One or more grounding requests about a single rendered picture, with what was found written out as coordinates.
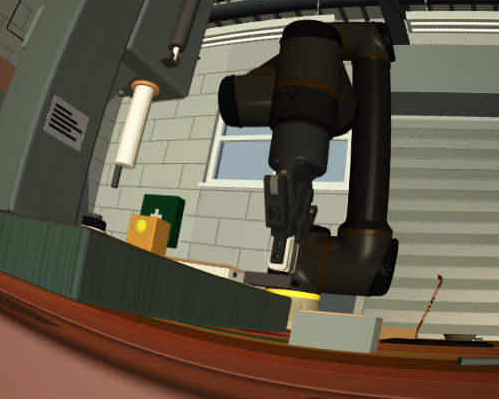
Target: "white roller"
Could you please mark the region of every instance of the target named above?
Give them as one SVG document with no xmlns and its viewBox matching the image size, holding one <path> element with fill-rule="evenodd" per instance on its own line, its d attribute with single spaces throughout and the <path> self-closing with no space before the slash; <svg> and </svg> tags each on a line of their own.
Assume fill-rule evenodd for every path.
<svg viewBox="0 0 499 399">
<path fill-rule="evenodd" d="M 116 165 L 128 170 L 134 169 L 154 95 L 155 90 L 147 85 L 137 85 L 134 89 L 116 154 Z"/>
</svg>

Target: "window pane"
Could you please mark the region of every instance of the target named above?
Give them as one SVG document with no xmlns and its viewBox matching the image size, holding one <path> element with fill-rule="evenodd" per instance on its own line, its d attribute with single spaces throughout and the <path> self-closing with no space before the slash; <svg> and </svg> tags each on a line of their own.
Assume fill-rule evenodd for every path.
<svg viewBox="0 0 499 399">
<path fill-rule="evenodd" d="M 330 142 L 327 172 L 316 182 L 345 181 L 347 164 L 347 140 Z M 215 179 L 223 180 L 264 180 L 273 174 L 267 160 L 271 141 L 239 141 L 220 144 Z"/>
<path fill-rule="evenodd" d="M 347 164 L 347 140 L 331 140 L 328 152 L 327 172 L 314 182 L 343 182 Z"/>
<path fill-rule="evenodd" d="M 224 136 L 256 136 L 264 134 L 273 134 L 273 130 L 269 127 L 229 127 L 225 126 Z"/>
<path fill-rule="evenodd" d="M 223 142 L 220 144 L 215 179 L 261 180 L 272 175 L 269 168 L 271 141 Z"/>
</svg>

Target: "black cable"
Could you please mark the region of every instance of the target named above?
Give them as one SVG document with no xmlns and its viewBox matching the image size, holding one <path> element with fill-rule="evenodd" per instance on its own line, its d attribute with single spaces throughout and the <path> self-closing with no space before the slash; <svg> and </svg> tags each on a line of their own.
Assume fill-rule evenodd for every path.
<svg viewBox="0 0 499 399">
<path fill-rule="evenodd" d="M 406 17 L 405 17 L 405 16 L 403 16 L 403 15 L 402 15 L 402 13 L 396 9 L 396 7 L 393 5 L 393 2 L 392 2 L 391 0 L 389 0 L 389 2 L 390 2 L 390 4 L 391 4 L 391 7 L 393 7 L 393 9 L 394 9 L 397 13 L 399 13 L 400 17 L 402 17 L 404 20 L 406 20 Z"/>
<path fill-rule="evenodd" d="M 22 0 L 18 1 L 18 4 L 16 5 L 16 8 L 14 9 L 13 11 L 13 15 L 11 16 L 11 18 L 9 19 L 9 23 L 7 24 L 6 26 L 6 29 L 13 35 L 15 35 L 16 37 L 18 37 L 19 39 L 21 39 L 22 41 L 24 41 L 24 39 L 22 37 L 20 37 L 19 35 L 16 35 L 13 31 L 11 31 L 9 29 L 9 25 L 11 24 L 11 21 L 13 20 L 13 17 L 14 15 L 16 14 L 16 10 L 18 10 L 18 7 L 20 7 L 20 3 L 22 2 Z"/>
</svg>

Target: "gray machine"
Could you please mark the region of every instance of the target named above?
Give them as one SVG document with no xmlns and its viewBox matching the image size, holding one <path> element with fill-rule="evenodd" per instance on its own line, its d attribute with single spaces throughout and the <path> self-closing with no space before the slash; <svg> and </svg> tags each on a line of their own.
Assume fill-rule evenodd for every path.
<svg viewBox="0 0 499 399">
<path fill-rule="evenodd" d="M 0 210 L 79 223 L 107 102 L 133 95 L 136 80 L 158 85 L 154 101 L 185 97 L 213 1 L 48 0 L 0 112 Z M 343 60 L 352 60 L 354 90 Z M 285 28 L 277 57 L 222 82 L 227 125 L 273 129 L 277 174 L 264 183 L 275 241 L 269 273 L 247 273 L 247 283 L 388 291 L 398 249 L 387 224 L 394 60 L 384 24 L 299 21 Z M 312 181 L 326 172 L 329 141 L 351 128 L 347 221 L 332 237 L 314 226 Z"/>
</svg>

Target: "window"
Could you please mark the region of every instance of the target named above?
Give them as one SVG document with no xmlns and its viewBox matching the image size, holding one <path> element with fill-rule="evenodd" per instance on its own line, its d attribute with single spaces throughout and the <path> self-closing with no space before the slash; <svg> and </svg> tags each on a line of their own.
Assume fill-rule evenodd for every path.
<svg viewBox="0 0 499 399">
<path fill-rule="evenodd" d="M 218 126 L 205 183 L 199 186 L 264 188 L 272 130 L 269 127 L 229 127 L 218 115 Z M 315 190 L 349 190 L 351 133 L 330 142 L 327 172 L 314 180 Z"/>
</svg>

